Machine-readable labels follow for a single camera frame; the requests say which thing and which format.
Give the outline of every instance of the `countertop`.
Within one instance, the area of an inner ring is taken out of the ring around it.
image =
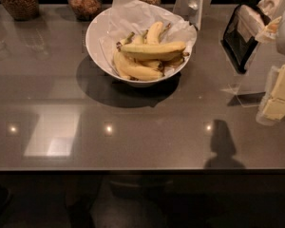
[[[0,170],[285,169],[285,119],[261,125],[224,90],[232,9],[205,14],[188,65],[149,88],[95,65],[67,5],[40,11],[15,22],[0,5]]]

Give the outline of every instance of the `fruit bowl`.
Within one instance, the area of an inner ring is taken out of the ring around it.
[[[185,52],[191,55],[197,39],[197,32],[189,22],[167,9],[148,5],[138,0],[113,0],[112,8],[104,10],[90,23],[85,43],[87,51],[94,63],[113,78],[134,87],[149,87],[165,81],[180,72],[188,63],[190,56],[184,58],[177,67],[165,67],[164,74],[157,80],[132,80],[120,76],[113,62],[116,43],[126,37],[129,32],[138,34],[148,29],[154,22],[162,21],[171,24],[164,42],[183,41]]]

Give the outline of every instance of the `gray countertop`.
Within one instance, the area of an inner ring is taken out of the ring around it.
[[[180,74],[134,88],[90,59],[89,22],[40,8],[14,22],[0,6],[0,170],[285,169],[285,120],[263,126],[223,90],[237,77],[219,43],[232,9],[203,16]]]

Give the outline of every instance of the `bowl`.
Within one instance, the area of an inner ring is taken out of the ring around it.
[[[178,16],[173,14],[172,12],[168,11],[167,9],[163,9],[161,7],[153,6],[152,10],[155,11],[155,13],[162,13],[165,15],[173,15],[173,16]],[[98,16],[95,17],[95,19],[90,23],[90,25],[87,28],[86,31],[86,36],[85,36],[85,43],[86,43],[86,48],[88,51],[89,56],[91,59],[95,62],[95,64],[105,73],[108,75],[112,76],[116,80],[122,81],[130,86],[134,87],[149,87],[153,86],[157,83],[160,83],[162,81],[165,81],[174,75],[176,75],[178,72],[180,72],[188,63],[190,56],[185,57],[184,62],[176,67],[176,68],[170,68],[168,73],[166,73],[162,78],[154,81],[133,81],[133,80],[127,80],[124,78],[121,78],[115,67],[113,66],[112,59],[108,59],[108,55],[106,55],[104,46],[102,45],[101,40],[104,38],[108,37],[109,33],[109,27],[110,27],[110,16],[111,16],[112,8],[104,10],[102,13],[100,13]],[[195,44],[196,37],[197,37],[197,32],[194,29],[194,31],[191,31],[191,34],[193,34],[194,38],[190,38],[190,47],[189,51],[186,49],[186,52],[189,52],[190,55],[192,53],[192,47]]]

